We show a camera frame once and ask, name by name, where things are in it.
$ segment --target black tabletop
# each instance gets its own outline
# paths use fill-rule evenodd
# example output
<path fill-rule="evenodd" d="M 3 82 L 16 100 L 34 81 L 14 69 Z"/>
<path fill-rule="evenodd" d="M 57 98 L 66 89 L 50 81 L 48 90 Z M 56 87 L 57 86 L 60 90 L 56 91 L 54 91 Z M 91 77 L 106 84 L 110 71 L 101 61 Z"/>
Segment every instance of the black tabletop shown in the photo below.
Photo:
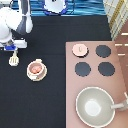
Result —
<path fill-rule="evenodd" d="M 33 30 L 23 37 L 20 63 L 8 64 L 12 52 L 0 51 L 0 128 L 66 128 L 67 41 L 110 41 L 107 16 L 32 17 Z M 27 77 L 27 66 L 42 59 L 48 74 L 40 82 Z"/>

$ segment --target black cable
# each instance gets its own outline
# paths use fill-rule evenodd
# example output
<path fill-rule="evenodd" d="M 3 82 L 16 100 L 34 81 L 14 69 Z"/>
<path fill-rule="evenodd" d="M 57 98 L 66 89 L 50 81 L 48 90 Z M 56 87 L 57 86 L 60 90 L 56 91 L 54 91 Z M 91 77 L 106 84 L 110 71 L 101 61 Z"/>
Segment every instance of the black cable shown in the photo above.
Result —
<path fill-rule="evenodd" d="M 73 3 L 73 10 L 69 14 L 67 14 L 67 15 L 71 15 L 74 12 L 74 10 L 75 10 L 75 0 L 72 0 L 72 3 Z"/>
<path fill-rule="evenodd" d="M 40 4 L 40 2 L 42 2 L 42 1 L 38 0 L 38 4 Z"/>
<path fill-rule="evenodd" d="M 9 4 L 9 8 L 11 7 L 12 2 L 13 2 L 13 0 L 10 2 L 10 4 Z"/>

